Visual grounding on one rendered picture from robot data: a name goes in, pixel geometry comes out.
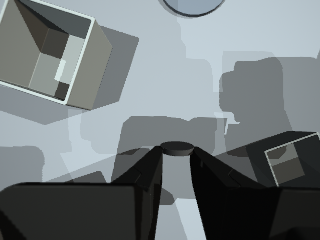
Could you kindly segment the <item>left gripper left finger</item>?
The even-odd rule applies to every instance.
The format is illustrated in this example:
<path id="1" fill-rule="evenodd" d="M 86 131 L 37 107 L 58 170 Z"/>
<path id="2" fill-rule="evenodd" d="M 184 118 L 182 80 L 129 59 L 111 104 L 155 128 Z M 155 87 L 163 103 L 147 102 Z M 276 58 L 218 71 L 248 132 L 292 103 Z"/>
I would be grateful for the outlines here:
<path id="1" fill-rule="evenodd" d="M 155 240 L 162 168 L 155 146 L 111 183 L 11 185 L 0 192 L 3 240 Z"/>

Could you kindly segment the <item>grey open-top square box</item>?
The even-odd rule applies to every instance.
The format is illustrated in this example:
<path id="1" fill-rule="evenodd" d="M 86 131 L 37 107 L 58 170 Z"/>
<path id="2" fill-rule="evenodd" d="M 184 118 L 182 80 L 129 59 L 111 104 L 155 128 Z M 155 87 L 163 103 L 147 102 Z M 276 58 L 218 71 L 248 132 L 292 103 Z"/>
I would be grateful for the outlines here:
<path id="1" fill-rule="evenodd" d="M 41 0 L 4 2 L 1 85 L 92 110 L 111 50 L 94 17 Z"/>
<path id="2" fill-rule="evenodd" d="M 320 188 L 318 132 L 287 131 L 245 148 L 258 183 L 266 187 Z"/>

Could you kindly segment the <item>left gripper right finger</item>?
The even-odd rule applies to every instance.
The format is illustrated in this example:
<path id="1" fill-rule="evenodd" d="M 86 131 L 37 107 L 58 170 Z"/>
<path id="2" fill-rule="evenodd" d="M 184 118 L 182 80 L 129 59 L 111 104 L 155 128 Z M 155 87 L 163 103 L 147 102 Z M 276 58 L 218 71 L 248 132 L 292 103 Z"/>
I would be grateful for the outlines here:
<path id="1" fill-rule="evenodd" d="M 190 169 L 206 240 L 285 240 L 293 227 L 320 227 L 320 188 L 268 188 L 195 146 Z"/>

